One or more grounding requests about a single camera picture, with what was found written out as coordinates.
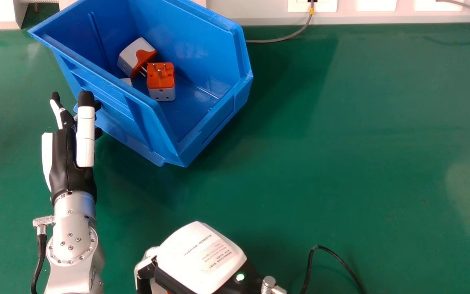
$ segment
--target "blue plastic bin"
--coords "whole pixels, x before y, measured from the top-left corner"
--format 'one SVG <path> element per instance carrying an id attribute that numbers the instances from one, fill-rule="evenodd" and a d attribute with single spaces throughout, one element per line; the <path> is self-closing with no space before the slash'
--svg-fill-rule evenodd
<path id="1" fill-rule="evenodd" d="M 74 96 L 93 91 L 103 103 L 97 125 L 158 166 L 188 166 L 248 100 L 242 28 L 189 0 L 80 0 L 29 32 L 52 49 Z M 149 98 L 142 77 L 119 80 L 119 53 L 138 37 L 174 63 L 175 101 Z"/>

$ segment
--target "green table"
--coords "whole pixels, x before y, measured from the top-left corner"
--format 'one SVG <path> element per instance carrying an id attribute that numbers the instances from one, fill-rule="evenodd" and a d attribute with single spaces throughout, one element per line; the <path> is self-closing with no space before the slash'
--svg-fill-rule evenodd
<path id="1" fill-rule="evenodd" d="M 201 220 L 294 294 L 315 244 L 371 294 L 470 293 L 470 24 L 316 26 L 248 50 L 248 104 L 188 169 L 99 140 L 106 292 L 133 294 L 145 249 Z M 40 156 L 51 91 L 75 103 L 49 50 L 0 31 L 0 294 L 28 293 L 31 220 L 52 213 Z M 317 253 L 308 293 L 357 290 Z"/>

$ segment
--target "black fingertip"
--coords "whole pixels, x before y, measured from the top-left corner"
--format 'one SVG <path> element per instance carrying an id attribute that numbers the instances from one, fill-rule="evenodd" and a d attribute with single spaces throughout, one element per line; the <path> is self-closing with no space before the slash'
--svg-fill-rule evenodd
<path id="1" fill-rule="evenodd" d="M 52 92 L 50 99 L 55 100 L 58 103 L 61 103 L 61 97 L 59 96 L 58 92 Z"/>
<path id="2" fill-rule="evenodd" d="M 95 111 L 101 109 L 102 106 L 103 106 L 103 103 L 101 103 L 99 100 L 95 101 Z"/>
<path id="3" fill-rule="evenodd" d="M 101 136 L 103 136 L 103 129 L 101 128 L 95 128 L 95 139 L 99 139 Z"/>
<path id="4" fill-rule="evenodd" d="M 91 91 L 81 91 L 77 98 L 77 105 L 81 106 L 95 106 L 95 97 Z"/>

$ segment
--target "screw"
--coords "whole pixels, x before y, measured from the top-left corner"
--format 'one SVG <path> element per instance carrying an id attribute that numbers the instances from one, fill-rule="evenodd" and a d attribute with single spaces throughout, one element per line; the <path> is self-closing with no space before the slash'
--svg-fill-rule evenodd
<path id="1" fill-rule="evenodd" d="M 277 284 L 277 281 L 272 276 L 266 276 L 262 280 L 261 294 L 270 294 L 271 289 Z"/>

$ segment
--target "white wall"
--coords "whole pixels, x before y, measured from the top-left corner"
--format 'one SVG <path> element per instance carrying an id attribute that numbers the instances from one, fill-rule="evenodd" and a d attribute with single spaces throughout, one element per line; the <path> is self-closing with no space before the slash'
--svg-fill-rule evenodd
<path id="1" fill-rule="evenodd" d="M 394 12 L 358 12 L 356 0 L 339 0 L 336 13 L 316 13 L 313 24 L 470 22 L 470 10 L 415 11 L 415 0 L 398 0 Z M 241 25 L 299 25 L 306 13 L 288 13 L 288 0 L 207 0 L 208 8 Z"/>

